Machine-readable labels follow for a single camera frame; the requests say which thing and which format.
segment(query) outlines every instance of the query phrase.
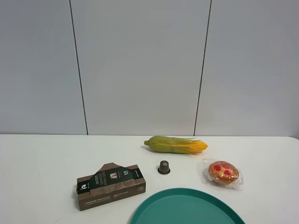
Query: plastic plate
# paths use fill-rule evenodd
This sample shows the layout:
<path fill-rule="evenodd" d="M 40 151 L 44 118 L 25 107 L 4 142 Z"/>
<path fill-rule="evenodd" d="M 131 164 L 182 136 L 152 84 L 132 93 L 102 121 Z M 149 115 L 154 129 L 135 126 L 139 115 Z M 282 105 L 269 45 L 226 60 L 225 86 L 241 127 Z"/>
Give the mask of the plastic plate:
<path fill-rule="evenodd" d="M 174 188 L 146 199 L 130 224 L 245 224 L 224 202 L 199 190 Z"/>

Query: corn cob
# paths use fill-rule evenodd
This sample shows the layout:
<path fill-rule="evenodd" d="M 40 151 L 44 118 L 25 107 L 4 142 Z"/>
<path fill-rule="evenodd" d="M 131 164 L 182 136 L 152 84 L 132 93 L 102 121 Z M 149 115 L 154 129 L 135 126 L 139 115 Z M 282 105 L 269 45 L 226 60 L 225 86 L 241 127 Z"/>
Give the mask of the corn cob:
<path fill-rule="evenodd" d="M 144 144 L 152 150 L 161 153 L 197 154 L 207 148 L 200 140 L 154 136 Z"/>

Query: brown box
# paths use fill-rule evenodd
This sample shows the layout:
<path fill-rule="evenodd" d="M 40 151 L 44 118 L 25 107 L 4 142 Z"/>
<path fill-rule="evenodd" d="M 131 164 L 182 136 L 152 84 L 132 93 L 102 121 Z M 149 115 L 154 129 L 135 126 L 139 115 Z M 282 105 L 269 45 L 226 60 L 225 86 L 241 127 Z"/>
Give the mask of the brown box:
<path fill-rule="evenodd" d="M 137 165 L 105 164 L 95 175 L 77 179 L 80 210 L 118 201 L 145 192 L 145 179 Z"/>

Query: pastry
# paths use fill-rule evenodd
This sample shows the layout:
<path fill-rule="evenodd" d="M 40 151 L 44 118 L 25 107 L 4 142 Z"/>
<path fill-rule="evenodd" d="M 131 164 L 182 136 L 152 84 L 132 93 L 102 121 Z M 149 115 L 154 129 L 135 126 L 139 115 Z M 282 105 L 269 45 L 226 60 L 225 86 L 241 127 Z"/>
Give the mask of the pastry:
<path fill-rule="evenodd" d="M 210 164 L 209 173 L 215 181 L 225 184 L 230 184 L 239 177 L 237 168 L 225 161 L 217 161 Z"/>

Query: gray wall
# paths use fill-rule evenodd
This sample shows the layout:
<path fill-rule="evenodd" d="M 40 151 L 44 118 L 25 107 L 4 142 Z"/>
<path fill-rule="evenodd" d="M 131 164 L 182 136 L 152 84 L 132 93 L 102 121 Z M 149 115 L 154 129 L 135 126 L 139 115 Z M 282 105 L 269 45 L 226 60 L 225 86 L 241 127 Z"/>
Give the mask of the gray wall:
<path fill-rule="evenodd" d="M 68 0 L 0 2 L 0 133 L 299 137 L 298 1 L 213 0 L 207 42 L 209 0 L 71 6 L 80 70 Z"/>

